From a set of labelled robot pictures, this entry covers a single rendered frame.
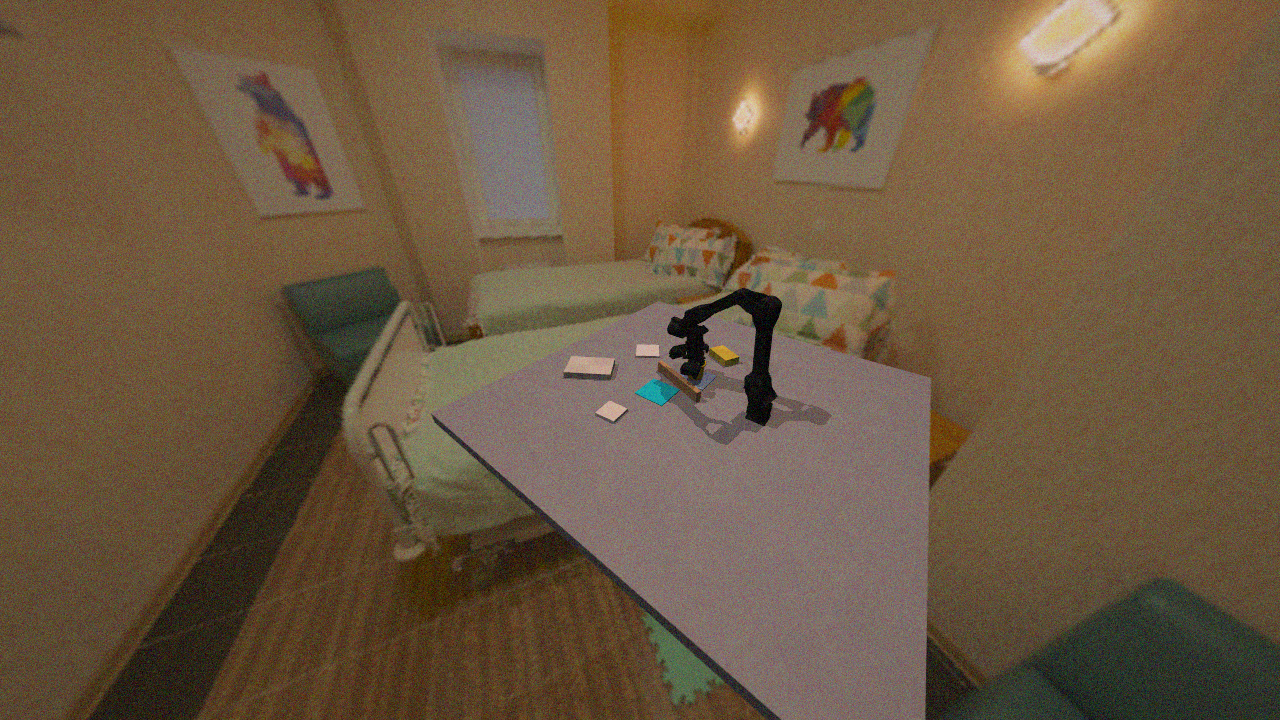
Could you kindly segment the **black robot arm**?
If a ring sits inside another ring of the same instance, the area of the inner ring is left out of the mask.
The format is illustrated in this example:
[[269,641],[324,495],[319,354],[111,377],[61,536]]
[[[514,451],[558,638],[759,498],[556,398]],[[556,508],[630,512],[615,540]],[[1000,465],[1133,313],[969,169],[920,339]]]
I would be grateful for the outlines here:
[[772,387],[769,369],[771,361],[771,343],[772,334],[776,322],[780,318],[782,304],[776,296],[768,296],[765,293],[759,293],[751,290],[741,288],[733,291],[712,304],[703,304],[696,307],[689,309],[684,319],[678,316],[671,318],[669,325],[667,327],[668,334],[673,334],[678,338],[685,338],[687,341],[685,345],[677,345],[669,350],[669,357],[684,357],[686,359],[689,345],[701,345],[703,334],[709,329],[705,325],[698,325],[705,322],[716,313],[721,313],[727,307],[739,305],[745,313],[753,315],[753,323],[756,328],[754,357],[753,357],[753,372],[745,378],[745,393],[748,395],[748,410],[746,419],[765,427],[765,423],[771,418],[771,404],[776,397],[776,392]]

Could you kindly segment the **brown wooden plank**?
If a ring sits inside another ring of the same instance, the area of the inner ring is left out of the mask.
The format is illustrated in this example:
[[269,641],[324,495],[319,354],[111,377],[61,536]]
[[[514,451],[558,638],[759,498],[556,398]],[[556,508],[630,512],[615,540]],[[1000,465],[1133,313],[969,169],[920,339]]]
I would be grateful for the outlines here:
[[675,386],[677,386],[678,389],[684,391],[684,393],[687,395],[690,398],[692,398],[694,402],[700,401],[701,391],[698,389],[698,387],[692,386],[689,380],[684,378],[684,375],[680,375],[678,372],[675,372],[675,369],[672,369],[662,360],[658,361],[658,372],[660,372],[662,375],[666,375],[668,380],[671,380]]

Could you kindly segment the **yellow rectangular block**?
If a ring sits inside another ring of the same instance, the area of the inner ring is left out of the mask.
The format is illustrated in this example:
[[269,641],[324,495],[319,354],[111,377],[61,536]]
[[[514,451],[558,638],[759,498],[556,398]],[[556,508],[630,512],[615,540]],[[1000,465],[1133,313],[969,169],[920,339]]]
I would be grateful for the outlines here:
[[733,354],[730,348],[723,345],[709,350],[709,355],[714,357],[723,366],[730,366],[739,363],[739,355]]

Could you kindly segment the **beige flat rectangular block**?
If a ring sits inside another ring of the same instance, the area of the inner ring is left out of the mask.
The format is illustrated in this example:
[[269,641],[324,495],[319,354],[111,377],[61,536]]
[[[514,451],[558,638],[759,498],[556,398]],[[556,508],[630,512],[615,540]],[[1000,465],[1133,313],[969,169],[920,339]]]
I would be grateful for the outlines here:
[[613,369],[614,357],[571,356],[563,373],[564,378],[611,380]]

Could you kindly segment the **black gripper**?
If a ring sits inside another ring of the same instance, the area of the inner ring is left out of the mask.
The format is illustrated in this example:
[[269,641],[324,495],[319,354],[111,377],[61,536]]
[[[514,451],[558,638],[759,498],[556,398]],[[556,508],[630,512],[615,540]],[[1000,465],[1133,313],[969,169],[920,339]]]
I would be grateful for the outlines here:
[[703,357],[704,356],[703,350],[705,350],[705,354],[708,354],[709,345],[707,345],[705,341],[703,341],[701,345],[687,343],[685,348],[687,348],[686,359],[689,359],[689,363],[682,364],[682,366],[680,368],[680,374],[692,375],[692,379],[698,379],[698,374],[701,370],[703,363],[705,361],[705,357]]

